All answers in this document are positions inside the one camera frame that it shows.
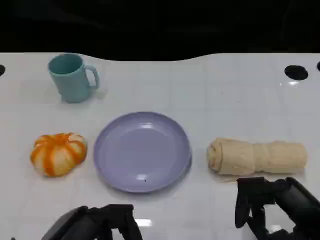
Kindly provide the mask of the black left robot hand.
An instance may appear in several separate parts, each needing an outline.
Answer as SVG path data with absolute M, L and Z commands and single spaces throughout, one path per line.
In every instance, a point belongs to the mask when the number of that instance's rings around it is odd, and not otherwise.
M 44 234 L 43 240 L 112 240 L 117 229 L 125 240 L 142 240 L 132 204 L 104 207 L 80 206 L 63 214 Z

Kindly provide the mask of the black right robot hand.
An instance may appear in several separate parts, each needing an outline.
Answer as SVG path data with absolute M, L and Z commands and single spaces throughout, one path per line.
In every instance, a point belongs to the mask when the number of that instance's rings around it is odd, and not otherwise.
M 292 232 L 270 233 L 266 228 L 265 205 L 278 205 L 294 222 Z M 237 179 L 235 226 L 248 224 L 258 240 L 318 240 L 320 202 L 295 178 L 268 181 L 264 177 Z

